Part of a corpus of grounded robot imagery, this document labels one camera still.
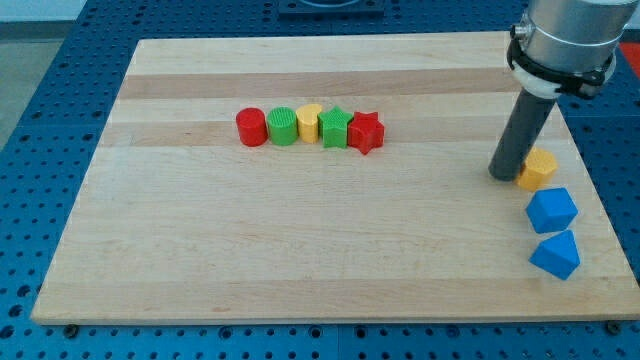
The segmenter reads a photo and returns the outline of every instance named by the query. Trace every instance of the silver metal cylinder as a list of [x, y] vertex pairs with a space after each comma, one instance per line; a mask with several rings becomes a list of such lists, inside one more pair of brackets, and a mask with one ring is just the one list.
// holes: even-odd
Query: silver metal cylinder
[[640, 0], [531, 0], [517, 27], [523, 51], [556, 71], [589, 72], [614, 51]]

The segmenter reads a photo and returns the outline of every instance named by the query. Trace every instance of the blue perforated table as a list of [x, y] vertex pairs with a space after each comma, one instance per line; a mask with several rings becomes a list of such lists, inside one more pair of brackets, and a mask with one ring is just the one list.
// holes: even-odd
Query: blue perforated table
[[[387, 0], [384, 17], [279, 20], [272, 1], [88, 1], [0, 154], [0, 359], [640, 358], [640, 322], [73, 329], [29, 320], [80, 182], [142, 38], [504, 30], [524, 2]], [[640, 278], [640, 81], [561, 109]]]

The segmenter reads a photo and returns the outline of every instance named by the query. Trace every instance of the blue block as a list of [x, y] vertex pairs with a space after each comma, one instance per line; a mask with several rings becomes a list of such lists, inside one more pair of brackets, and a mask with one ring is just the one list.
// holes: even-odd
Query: blue block
[[541, 242], [529, 261], [560, 279], [567, 280], [573, 270], [580, 265], [580, 255], [578, 255], [573, 231], [561, 232]]
[[565, 188], [536, 191], [527, 215], [538, 233], [565, 230], [578, 215], [578, 208]]

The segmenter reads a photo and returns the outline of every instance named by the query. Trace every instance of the yellow block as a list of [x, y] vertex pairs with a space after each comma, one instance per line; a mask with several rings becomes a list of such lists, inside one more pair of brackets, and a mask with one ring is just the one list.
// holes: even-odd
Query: yellow block
[[532, 148], [515, 183], [523, 189], [537, 191], [551, 181], [558, 170], [556, 157], [549, 151]]
[[322, 105], [307, 104], [296, 110], [298, 117], [298, 134], [302, 141], [313, 144], [318, 141], [318, 114], [322, 112]]

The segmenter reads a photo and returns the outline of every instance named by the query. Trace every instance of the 3d printed block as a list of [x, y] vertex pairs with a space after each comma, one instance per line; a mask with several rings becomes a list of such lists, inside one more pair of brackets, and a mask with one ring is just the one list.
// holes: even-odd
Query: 3d printed block
[[378, 121], [378, 113], [365, 114], [356, 111], [347, 129], [347, 144], [367, 155], [371, 149], [381, 147], [383, 143], [384, 125]]
[[565, 188], [539, 190], [527, 206], [527, 215], [538, 234], [565, 230], [578, 208]]
[[260, 146], [269, 138], [264, 113], [260, 109], [246, 108], [236, 115], [240, 141], [247, 146]]
[[322, 143], [325, 148], [347, 147], [347, 127], [353, 114], [342, 111], [335, 106], [331, 111], [318, 114], [322, 126]]
[[298, 133], [302, 141], [310, 144], [318, 141], [318, 114], [321, 112], [320, 104], [307, 104], [296, 110]]
[[580, 265], [580, 255], [573, 231], [561, 232], [541, 242], [529, 261], [558, 278], [566, 280]]
[[558, 170], [555, 156], [547, 150], [532, 148], [515, 183], [523, 189], [536, 191], [551, 181]]
[[267, 115], [269, 135], [275, 145], [287, 146], [298, 138], [296, 113], [288, 107], [278, 107]]

